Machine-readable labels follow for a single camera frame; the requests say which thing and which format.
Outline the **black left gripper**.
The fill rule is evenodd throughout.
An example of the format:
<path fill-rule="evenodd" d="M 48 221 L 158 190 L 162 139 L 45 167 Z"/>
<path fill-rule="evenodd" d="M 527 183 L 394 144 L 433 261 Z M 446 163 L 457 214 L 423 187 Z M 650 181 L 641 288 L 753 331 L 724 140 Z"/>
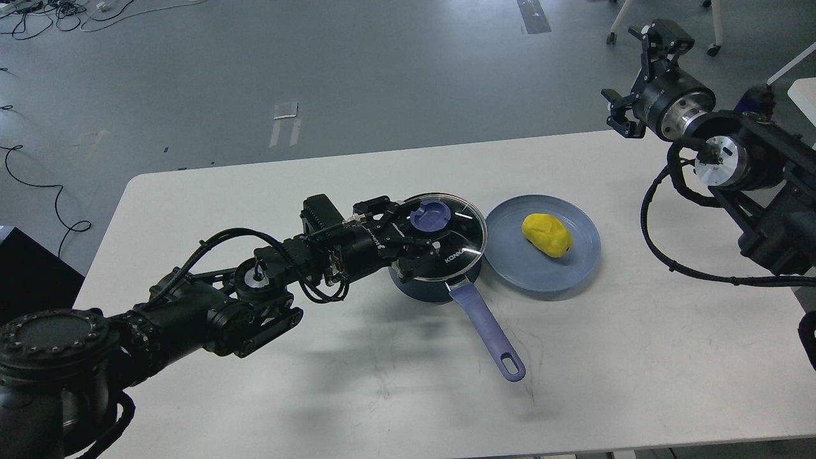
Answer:
<path fill-rule="evenodd" d="M 402 231 L 413 230 L 411 212 L 419 209 L 420 201 L 418 196 L 402 201 L 379 196 L 354 204 L 353 214 L 363 215 L 365 221 L 331 233 L 331 244 L 339 248 L 339 259 L 349 281 L 363 279 L 388 265 L 399 279 L 432 277 L 441 263 L 436 241 L 390 237 L 382 232 L 390 224 Z"/>

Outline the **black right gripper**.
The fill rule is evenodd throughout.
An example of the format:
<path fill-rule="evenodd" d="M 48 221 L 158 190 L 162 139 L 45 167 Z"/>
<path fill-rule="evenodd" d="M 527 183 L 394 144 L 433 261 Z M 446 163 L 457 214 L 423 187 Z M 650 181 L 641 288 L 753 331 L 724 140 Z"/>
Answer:
<path fill-rule="evenodd" d="M 637 29 L 641 32 L 649 24 L 640 29 L 630 26 L 629 34 L 635 37 L 630 30 Z M 606 123 L 623 138 L 641 139 L 645 136 L 647 126 L 661 140 L 673 142 L 684 136 L 696 117 L 714 109 L 716 96 L 713 91 L 677 68 L 680 56 L 696 44 L 689 36 L 690 43 L 683 40 L 676 45 L 669 44 L 670 41 L 675 41 L 676 36 L 670 36 L 669 32 L 656 28 L 647 30 L 642 38 L 635 37 L 641 42 L 641 77 L 626 96 L 612 88 L 601 90 L 601 96 L 609 104 Z M 645 76 L 656 77 L 647 80 Z M 634 120 L 627 117 L 627 112 L 630 111 L 636 117 Z"/>

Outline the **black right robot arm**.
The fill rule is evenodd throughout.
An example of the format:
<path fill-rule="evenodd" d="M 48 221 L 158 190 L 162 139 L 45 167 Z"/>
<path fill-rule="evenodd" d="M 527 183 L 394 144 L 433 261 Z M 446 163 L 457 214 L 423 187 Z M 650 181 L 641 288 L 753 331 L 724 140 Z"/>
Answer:
<path fill-rule="evenodd" d="M 814 149 L 778 127 L 766 110 L 716 110 L 714 92 L 688 75 L 679 58 L 694 39 L 656 18 L 629 34 L 641 44 L 641 69 L 629 93 L 604 88 L 606 122 L 624 138 L 647 131 L 669 143 L 666 165 L 645 193 L 640 227 L 650 252 L 671 272 L 734 286 L 812 288 L 815 263 Z M 742 230 L 744 258 L 764 277 L 720 276 L 669 258 L 650 237 L 649 208 L 666 178 L 685 200 L 720 208 Z"/>

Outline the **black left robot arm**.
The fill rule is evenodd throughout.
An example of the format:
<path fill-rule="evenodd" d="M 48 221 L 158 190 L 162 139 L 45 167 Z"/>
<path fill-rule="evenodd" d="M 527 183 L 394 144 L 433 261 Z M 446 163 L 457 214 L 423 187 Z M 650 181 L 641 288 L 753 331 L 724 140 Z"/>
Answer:
<path fill-rule="evenodd" d="M 294 328 L 303 310 L 291 284 L 328 304 L 394 263 L 425 274 L 451 235 L 429 207 L 382 196 L 345 219 L 315 195 L 300 235 L 218 232 L 124 313 L 28 305 L 2 322 L 2 457 L 96 458 L 134 416 L 126 388 L 199 349 L 243 358 Z"/>

